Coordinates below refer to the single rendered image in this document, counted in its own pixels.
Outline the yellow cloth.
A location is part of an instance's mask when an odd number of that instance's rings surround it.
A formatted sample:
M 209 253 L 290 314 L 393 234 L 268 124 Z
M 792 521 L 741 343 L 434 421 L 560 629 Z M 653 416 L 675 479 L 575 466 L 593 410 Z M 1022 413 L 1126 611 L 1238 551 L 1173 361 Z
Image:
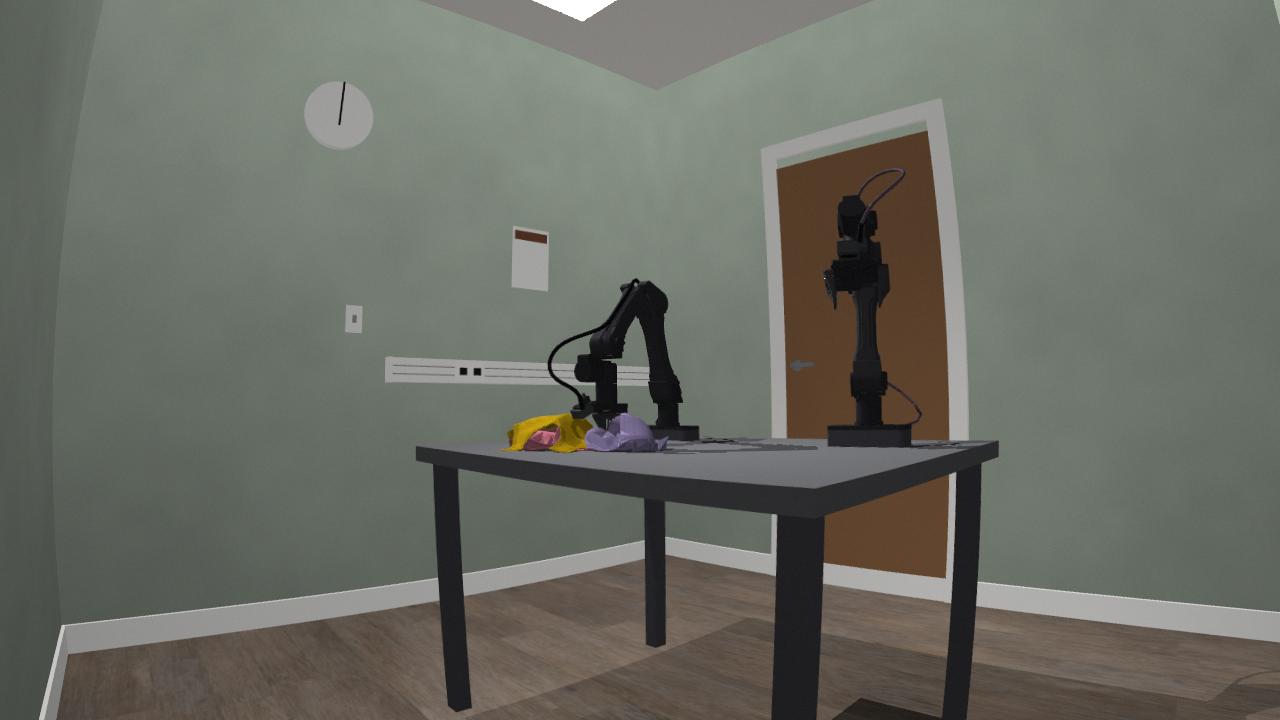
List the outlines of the yellow cloth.
M 571 454 L 577 448 L 586 448 L 584 438 L 588 430 L 593 429 L 593 424 L 585 418 L 573 419 L 571 414 L 562 414 L 556 416 L 538 416 L 516 424 L 515 429 L 507 432 L 508 438 L 513 438 L 512 446 L 509 448 L 500 448 L 499 451 L 520 451 L 535 432 L 554 429 L 554 427 L 561 428 L 561 439 L 550 450 L 561 454 Z

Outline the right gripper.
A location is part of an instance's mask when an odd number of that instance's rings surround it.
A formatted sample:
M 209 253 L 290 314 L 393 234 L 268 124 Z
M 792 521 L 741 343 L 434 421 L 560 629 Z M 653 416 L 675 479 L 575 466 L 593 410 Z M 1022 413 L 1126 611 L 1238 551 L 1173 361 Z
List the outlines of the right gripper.
M 593 419 L 596 421 L 596 427 L 608 430 L 609 421 L 614 416 L 620 416 L 621 413 L 627 413 L 628 404 L 617 404 L 617 383 L 596 383 L 596 401 L 591 401 L 589 396 L 580 398 L 582 409 L 586 409 L 585 404 L 590 404 L 594 407 Z M 611 411 L 609 411 L 611 410 Z M 605 427 L 605 419 L 607 427 Z

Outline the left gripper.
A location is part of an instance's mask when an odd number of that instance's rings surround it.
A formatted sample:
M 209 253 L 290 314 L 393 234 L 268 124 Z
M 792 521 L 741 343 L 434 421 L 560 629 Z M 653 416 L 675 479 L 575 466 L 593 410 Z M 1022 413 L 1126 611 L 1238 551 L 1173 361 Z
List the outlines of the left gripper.
M 870 258 L 870 249 L 868 252 L 860 252 L 860 260 L 832 260 L 831 269 L 826 269 L 823 274 L 826 291 L 835 310 L 837 307 L 837 291 L 858 291 L 861 290 L 861 283 L 878 282 L 879 307 L 886 295 L 890 293 L 890 266 L 881 264 L 881 258 Z

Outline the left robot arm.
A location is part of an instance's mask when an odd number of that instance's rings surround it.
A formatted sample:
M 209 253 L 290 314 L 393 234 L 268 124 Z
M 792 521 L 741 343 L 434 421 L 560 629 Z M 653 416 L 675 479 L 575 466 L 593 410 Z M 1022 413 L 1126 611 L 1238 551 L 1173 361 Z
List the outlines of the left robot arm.
M 882 264 L 881 242 L 873 242 L 869 238 L 869 234 L 876 236 L 876 231 L 878 231 L 878 225 L 876 225 L 876 211 L 870 210 L 870 215 L 868 214 L 867 220 L 863 223 L 864 243 L 859 243 L 858 241 L 846 241 L 854 240 L 858 234 L 858 225 L 861 223 L 861 218 L 868 208 L 869 206 L 865 206 L 865 204 L 860 200 L 860 195 L 844 196 L 844 201 L 838 202 L 838 237 L 844 238 L 844 241 L 837 242 L 838 260 L 860 260 L 860 252 L 868 252 L 868 249 L 870 249 L 870 258 L 881 258 Z M 868 229 L 867 237 L 864 237 L 864 229 Z M 852 372 L 850 373 L 851 396 L 856 398 L 856 421 L 855 425 L 829 425 L 827 427 L 827 430 L 913 429 L 911 424 L 886 424 L 886 427 L 874 427 L 883 425 L 881 396 L 886 396 L 884 389 L 888 389 L 887 372 L 882 372 L 881 356 L 878 354 L 876 341 L 878 282 L 861 283 L 861 290 L 849 291 L 849 293 L 852 293 L 858 320 L 858 343 L 854 354 Z

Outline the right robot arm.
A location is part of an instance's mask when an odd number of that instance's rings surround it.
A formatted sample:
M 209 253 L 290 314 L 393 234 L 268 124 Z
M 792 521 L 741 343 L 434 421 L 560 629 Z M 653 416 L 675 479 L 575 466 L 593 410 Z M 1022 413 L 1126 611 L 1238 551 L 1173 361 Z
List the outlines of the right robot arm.
M 680 427 L 678 423 L 678 404 L 684 404 L 684 398 L 666 345 L 667 309 L 668 299 L 664 292 L 650 281 L 639 282 L 637 287 L 634 286 L 628 291 L 609 324 L 593 334 L 589 342 L 590 354 L 579 355 L 573 374 L 580 382 L 600 383 L 600 386 L 617 383 L 617 364 L 602 359 L 622 357 L 625 334 L 637 316 L 649 359 L 648 386 L 653 404 L 658 405 L 658 423 L 648 427 L 657 430 L 698 430 L 699 427 Z

